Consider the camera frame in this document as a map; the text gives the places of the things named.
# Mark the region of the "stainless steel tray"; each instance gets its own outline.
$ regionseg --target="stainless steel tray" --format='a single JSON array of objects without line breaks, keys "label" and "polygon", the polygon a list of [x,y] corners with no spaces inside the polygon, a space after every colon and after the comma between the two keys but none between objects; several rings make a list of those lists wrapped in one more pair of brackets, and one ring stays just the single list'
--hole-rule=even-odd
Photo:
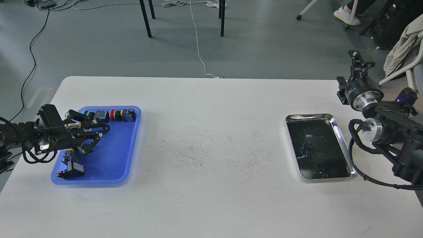
[{"label": "stainless steel tray", "polygon": [[307,180],[331,180],[356,176],[348,147],[334,116],[289,115],[289,138],[300,175]]}]

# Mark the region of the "black cable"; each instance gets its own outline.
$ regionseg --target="black cable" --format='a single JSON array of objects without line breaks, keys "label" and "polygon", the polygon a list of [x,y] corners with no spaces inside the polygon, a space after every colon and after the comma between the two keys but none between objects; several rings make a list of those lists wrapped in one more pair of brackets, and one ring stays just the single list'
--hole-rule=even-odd
[{"label": "black cable", "polygon": [[[26,142],[22,139],[22,137],[21,137],[20,133],[18,132],[18,130],[13,126],[13,124],[10,121],[8,121],[8,120],[6,120],[6,119],[4,119],[2,117],[0,117],[0,121],[6,123],[6,125],[8,125],[15,132],[16,136],[18,137],[18,139],[19,139],[19,141],[21,143],[22,155],[24,156],[25,162],[27,162],[27,163],[48,163],[48,162],[52,161],[54,159],[54,157],[56,156],[57,150],[51,149],[50,151],[48,151],[43,156],[43,158],[39,159],[37,156],[35,156],[35,154],[33,154],[31,152],[31,150],[26,145]],[[53,151],[53,156],[49,160],[45,160],[47,158],[47,156],[50,154],[51,151]],[[34,159],[34,161],[28,160],[26,153],[28,153],[31,156],[31,158]]]},{"label": "black cable", "polygon": [[[361,127],[359,126],[355,132],[359,132],[361,130]],[[361,170],[359,170],[357,168],[357,165],[355,165],[355,162],[352,158],[352,146],[354,145],[354,139],[351,138],[349,145],[348,145],[348,150],[349,150],[349,160],[353,166],[353,168],[355,169],[355,171],[363,177],[364,180],[367,180],[371,183],[377,184],[377,185],[382,185],[382,186],[386,186],[386,187],[392,187],[392,188],[396,188],[396,189],[404,189],[404,190],[423,190],[423,185],[397,185],[397,184],[390,184],[390,183],[384,183],[381,182],[379,180],[376,180],[370,176],[368,176],[367,174],[363,173]]]},{"label": "black cable", "polygon": [[24,83],[22,84],[22,88],[21,88],[21,101],[22,101],[22,108],[21,108],[21,110],[18,112],[18,114],[16,114],[12,119],[10,119],[10,121],[12,121],[13,119],[15,119],[18,115],[19,115],[19,113],[21,113],[22,112],[22,110],[24,109],[24,97],[23,97],[23,91],[24,91],[24,86],[25,86],[25,83],[26,83],[26,81],[28,80],[28,78],[31,76],[31,74],[34,72],[34,70],[35,70],[35,67],[37,66],[37,62],[35,61],[35,57],[34,57],[34,54],[32,53],[32,42],[34,41],[34,39],[44,30],[44,28],[46,27],[46,24],[47,24],[47,20],[48,20],[48,18],[49,18],[49,14],[50,14],[50,10],[48,10],[47,11],[47,17],[46,17],[46,21],[44,22],[44,26],[43,26],[43,28],[38,32],[38,34],[36,34],[35,36],[34,36],[34,38],[32,38],[32,40],[31,40],[31,43],[29,44],[29,51],[31,52],[31,55],[32,55],[32,59],[34,60],[34,67],[32,67],[32,70],[31,70],[31,73],[29,73],[29,75],[28,75],[28,77],[25,79],[25,81],[24,81]]},{"label": "black cable", "polygon": [[356,131],[355,128],[354,128],[355,125],[359,125],[359,128],[361,128],[362,126],[364,126],[364,122],[360,119],[352,119],[351,121],[349,121],[349,124],[348,124],[348,130],[351,134],[351,137],[355,141],[355,143],[358,145],[358,147],[360,147],[360,149],[362,149],[362,150],[364,150],[368,153],[371,153],[371,154],[374,154],[374,155],[380,155],[381,152],[378,149],[369,148],[361,142],[360,137],[358,136],[358,132],[361,129]]}]

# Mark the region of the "wire bundle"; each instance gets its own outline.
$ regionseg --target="wire bundle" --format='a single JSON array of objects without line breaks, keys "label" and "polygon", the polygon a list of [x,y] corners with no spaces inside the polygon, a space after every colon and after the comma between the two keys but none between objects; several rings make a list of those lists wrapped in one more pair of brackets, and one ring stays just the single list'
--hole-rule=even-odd
[{"label": "wire bundle", "polygon": [[[54,157],[56,157],[57,150],[49,149],[49,151],[41,159],[38,158],[34,153],[31,152],[30,148],[28,148],[28,146],[26,145],[25,140],[21,137],[19,131],[13,126],[13,124],[10,121],[8,121],[8,120],[6,120],[2,117],[0,117],[0,121],[6,123],[6,125],[10,126],[10,128],[15,132],[16,137],[19,139],[19,141],[21,143],[22,155],[24,156],[25,162],[27,162],[27,163],[48,163],[48,162],[52,161],[54,159]],[[50,159],[46,160],[46,158],[49,156],[50,152],[52,152],[52,151],[53,151],[53,156]],[[30,155],[30,157],[34,160],[33,161],[28,160],[26,153],[28,153]]]},{"label": "wire bundle", "polygon": [[[359,125],[358,128],[354,129],[354,125],[357,125],[357,124]],[[352,146],[354,145],[354,143],[356,143],[361,149],[363,149],[364,151],[368,153],[381,154],[381,152],[378,149],[372,149],[362,144],[362,142],[360,141],[360,138],[358,137],[358,132],[361,131],[362,126],[363,126],[363,121],[359,119],[351,120],[348,126],[352,136],[348,145],[348,151],[350,155],[348,159],[350,160],[352,167],[355,169],[355,171],[357,171],[357,173],[360,176],[362,176],[364,180],[367,180],[377,185],[392,187],[396,189],[404,189],[404,190],[423,190],[423,185],[398,185],[398,184],[390,184],[390,183],[381,182],[379,180],[376,180],[368,176],[367,174],[363,173],[361,170],[358,169],[357,165],[354,162],[354,159],[352,158]]]},{"label": "wire bundle", "polygon": [[194,4],[201,4],[201,3],[205,3],[206,6],[210,7],[210,8],[219,8],[219,1],[217,1],[217,3],[212,2],[212,1],[198,1],[198,2],[185,2],[185,1],[172,1],[172,0],[163,0],[165,1],[165,3],[162,3],[161,5],[165,8],[167,7],[171,7],[171,6],[184,6],[184,5],[194,5]]}]

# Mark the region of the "white sneaker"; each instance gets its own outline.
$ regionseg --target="white sneaker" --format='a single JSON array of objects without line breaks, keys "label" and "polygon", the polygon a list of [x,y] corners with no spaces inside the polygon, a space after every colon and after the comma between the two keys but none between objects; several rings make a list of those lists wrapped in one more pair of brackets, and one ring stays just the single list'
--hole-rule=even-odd
[{"label": "white sneaker", "polygon": [[[345,11],[341,6],[338,10],[336,10],[333,15],[338,18],[339,20],[349,24],[349,18],[351,17],[351,11]],[[351,25],[360,25],[361,21],[354,16]]]}]

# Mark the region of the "table leg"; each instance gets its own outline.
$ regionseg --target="table leg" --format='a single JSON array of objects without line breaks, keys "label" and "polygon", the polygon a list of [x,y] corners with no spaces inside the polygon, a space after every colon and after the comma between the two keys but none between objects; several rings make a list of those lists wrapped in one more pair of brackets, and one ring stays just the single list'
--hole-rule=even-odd
[{"label": "table leg", "polygon": [[222,5],[222,0],[219,0],[219,18],[222,18],[222,8],[220,7]]},{"label": "table leg", "polygon": [[222,4],[219,5],[219,11],[222,10],[222,25],[220,26],[220,36],[223,36],[225,31],[225,2],[226,0],[221,0]]},{"label": "table leg", "polygon": [[151,30],[150,30],[150,25],[148,24],[148,18],[147,18],[146,6],[144,5],[144,0],[140,0],[140,5],[141,5],[141,11],[143,12],[144,23],[146,24],[147,34],[148,34],[148,37],[151,38]]},{"label": "table leg", "polygon": [[156,15],[154,14],[153,2],[151,0],[148,0],[148,4],[150,5],[151,18],[156,19]]}]

